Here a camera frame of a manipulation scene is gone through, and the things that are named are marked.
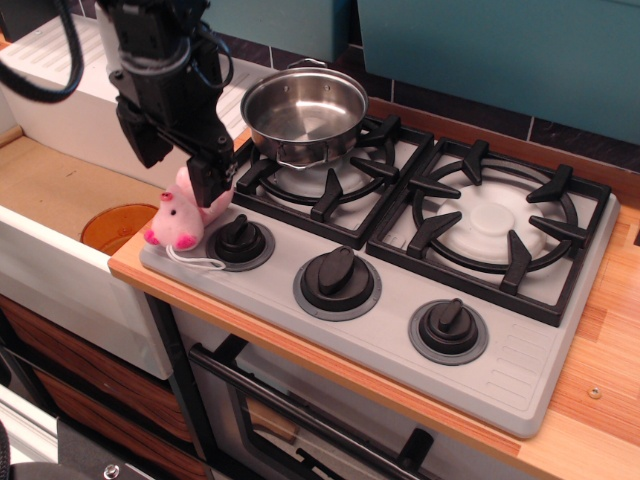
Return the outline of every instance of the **wooden countertop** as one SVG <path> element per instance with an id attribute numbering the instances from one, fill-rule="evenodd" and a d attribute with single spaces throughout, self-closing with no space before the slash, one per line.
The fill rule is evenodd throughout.
<path id="1" fill-rule="evenodd" d="M 609 184 L 622 203 L 610 244 L 539 433 L 518 439 L 260 318 L 145 269 L 139 233 L 109 261 L 113 275 L 428 428 L 541 478 L 640 478 L 640 175 L 582 157 L 372 100 L 371 113 Z M 599 398 L 590 392 L 597 388 Z"/>

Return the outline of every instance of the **pink plush toy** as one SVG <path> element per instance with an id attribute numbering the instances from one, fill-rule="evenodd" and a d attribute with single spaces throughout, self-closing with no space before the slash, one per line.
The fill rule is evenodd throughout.
<path id="1" fill-rule="evenodd" d="M 171 245 L 175 251 L 192 250 L 204 236 L 204 228 L 229 206 L 233 190 L 223 193 L 209 208 L 198 208 L 187 167 L 176 175 L 176 184 L 160 195 L 160 207 L 144 238 L 152 245 Z"/>

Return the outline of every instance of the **black cable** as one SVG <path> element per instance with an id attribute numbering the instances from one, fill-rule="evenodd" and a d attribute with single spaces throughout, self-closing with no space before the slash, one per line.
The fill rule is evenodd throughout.
<path id="1" fill-rule="evenodd" d="M 9 449 L 9 436 L 0 421 L 0 480 L 9 479 L 9 469 L 11 468 L 11 450 Z"/>
<path id="2" fill-rule="evenodd" d="M 78 88 L 78 84 L 82 78 L 82 72 L 84 71 L 80 40 L 78 39 L 78 33 L 73 24 L 67 1 L 53 0 L 53 3 L 60 14 L 60 20 L 62 21 L 62 26 L 67 36 L 69 52 L 71 54 L 71 73 L 67 85 L 61 90 L 39 87 L 18 75 L 0 61 L 0 82 L 4 83 L 18 95 L 43 103 L 57 103 L 68 98 L 75 89 Z"/>

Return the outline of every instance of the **pan handle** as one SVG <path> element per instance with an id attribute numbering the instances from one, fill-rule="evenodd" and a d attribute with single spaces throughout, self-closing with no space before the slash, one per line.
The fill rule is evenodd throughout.
<path id="1" fill-rule="evenodd" d="M 278 145 L 278 149 L 276 150 L 276 163 L 278 165 L 282 165 L 283 167 L 293 168 L 295 170 L 306 170 L 309 167 L 313 167 L 314 165 L 318 165 L 319 163 L 327 163 L 329 161 L 329 143 L 324 142 L 324 158 L 322 160 L 318 160 L 313 163 L 291 163 L 286 160 L 283 160 L 285 156 L 284 147 L 286 145 L 284 143 L 280 143 Z"/>
<path id="2" fill-rule="evenodd" d="M 287 66 L 287 70 L 289 70 L 290 68 L 299 67 L 300 65 L 305 64 L 305 63 L 311 63 L 311 64 L 315 65 L 316 67 L 329 68 L 329 66 L 325 62 L 322 62 L 320 60 L 316 60 L 315 58 L 303 58 L 302 60 L 298 60 L 297 62 L 290 63 Z"/>

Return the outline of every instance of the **black knob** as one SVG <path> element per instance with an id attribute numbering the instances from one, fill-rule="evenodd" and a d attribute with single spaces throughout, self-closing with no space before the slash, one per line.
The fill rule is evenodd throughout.
<path id="1" fill-rule="evenodd" d="M 233 222 L 220 228 L 213 242 L 216 255 L 230 263 L 249 262 L 258 257 L 265 246 L 264 234 L 256 224 L 247 221 L 246 215 L 238 215 Z"/>
<path id="2" fill-rule="evenodd" d="M 330 312 L 346 312 L 362 305 L 373 293 L 373 275 L 350 247 L 338 247 L 314 258 L 300 283 L 312 305 Z"/>
<path id="3" fill-rule="evenodd" d="M 464 353 L 478 340 L 476 320 L 458 298 L 427 310 L 420 319 L 418 333 L 430 348 L 448 355 Z"/>

